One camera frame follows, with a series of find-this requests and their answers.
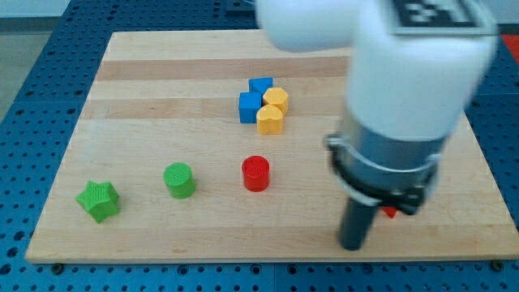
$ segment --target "wood grain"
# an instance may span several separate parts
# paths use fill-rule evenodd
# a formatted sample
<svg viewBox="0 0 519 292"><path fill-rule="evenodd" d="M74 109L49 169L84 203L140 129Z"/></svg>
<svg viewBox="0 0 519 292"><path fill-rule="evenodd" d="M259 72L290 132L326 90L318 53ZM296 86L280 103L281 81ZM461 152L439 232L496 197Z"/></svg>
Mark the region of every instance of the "wood grain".
<svg viewBox="0 0 519 292"><path fill-rule="evenodd" d="M245 45L232 54L237 43ZM445 149L438 190L421 212L413 217L399 213L394 220L380 213L360 251L338 245L346 193L328 169L322 142L336 130L344 108L345 77L337 64L327 71L313 61L336 58L345 72L349 54L348 49L280 52L260 31L115 33L27 259L208 263L517 258L515 225L465 117ZM260 59L304 68L277 72L276 85L290 94L282 135L258 135L255 125L238 120L238 93L247 90L249 77L264 72L225 64L258 64ZM172 75L164 69L149 77L128 67L136 62L150 68L189 67L191 62L202 72L205 63L219 63L225 74L211 69L202 75L182 70ZM118 66L131 71L115 70ZM251 193L242 186L240 166L250 155L271 162L272 182L264 192ZM194 171L198 189L187 200L172 199L161 180L163 169L174 161L184 161ZM114 184L121 195L120 214L98 225L80 208L74 197L88 180Z"/></svg>

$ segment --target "blue cube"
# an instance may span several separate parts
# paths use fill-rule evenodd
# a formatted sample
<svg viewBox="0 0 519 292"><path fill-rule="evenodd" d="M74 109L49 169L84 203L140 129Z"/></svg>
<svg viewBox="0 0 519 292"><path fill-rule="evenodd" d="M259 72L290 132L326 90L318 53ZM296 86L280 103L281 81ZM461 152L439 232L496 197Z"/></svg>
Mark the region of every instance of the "blue cube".
<svg viewBox="0 0 519 292"><path fill-rule="evenodd" d="M238 109L241 123L256 123L256 114L261 109L263 95L259 92L241 92Z"/></svg>
<svg viewBox="0 0 519 292"><path fill-rule="evenodd" d="M272 77L252 78L249 79L249 91L259 92L263 96L267 89L273 86L273 83L274 79Z"/></svg>

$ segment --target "yellow heart-shaped block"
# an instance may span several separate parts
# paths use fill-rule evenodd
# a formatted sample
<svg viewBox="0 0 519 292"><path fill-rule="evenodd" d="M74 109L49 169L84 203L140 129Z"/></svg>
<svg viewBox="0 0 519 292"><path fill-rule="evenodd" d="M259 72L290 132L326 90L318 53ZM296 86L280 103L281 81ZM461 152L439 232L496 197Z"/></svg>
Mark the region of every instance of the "yellow heart-shaped block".
<svg viewBox="0 0 519 292"><path fill-rule="evenodd" d="M283 113L275 105L266 105L256 115L258 133L280 134L283 132Z"/></svg>
<svg viewBox="0 0 519 292"><path fill-rule="evenodd" d="M283 88L269 88L263 95L265 105L275 105L283 115L289 110L289 94Z"/></svg>

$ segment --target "blue pegboard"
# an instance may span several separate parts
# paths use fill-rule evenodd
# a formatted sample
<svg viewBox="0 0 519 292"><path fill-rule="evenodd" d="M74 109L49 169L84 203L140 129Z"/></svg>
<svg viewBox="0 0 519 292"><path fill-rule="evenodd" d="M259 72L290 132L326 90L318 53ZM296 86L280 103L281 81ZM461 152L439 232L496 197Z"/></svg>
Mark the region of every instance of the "blue pegboard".
<svg viewBox="0 0 519 292"><path fill-rule="evenodd" d="M0 125L0 291L519 290L519 261L33 265L24 254L114 31L254 28L222 1L71 0ZM466 113L516 224L519 80L503 44Z"/></svg>

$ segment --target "green cylinder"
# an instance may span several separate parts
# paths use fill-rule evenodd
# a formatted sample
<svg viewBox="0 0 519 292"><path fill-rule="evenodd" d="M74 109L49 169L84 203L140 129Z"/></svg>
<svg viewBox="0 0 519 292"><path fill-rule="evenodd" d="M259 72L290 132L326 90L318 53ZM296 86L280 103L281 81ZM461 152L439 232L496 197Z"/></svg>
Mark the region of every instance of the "green cylinder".
<svg viewBox="0 0 519 292"><path fill-rule="evenodd" d="M173 163L164 170L164 183L175 199L186 199L196 189L191 167L183 162Z"/></svg>

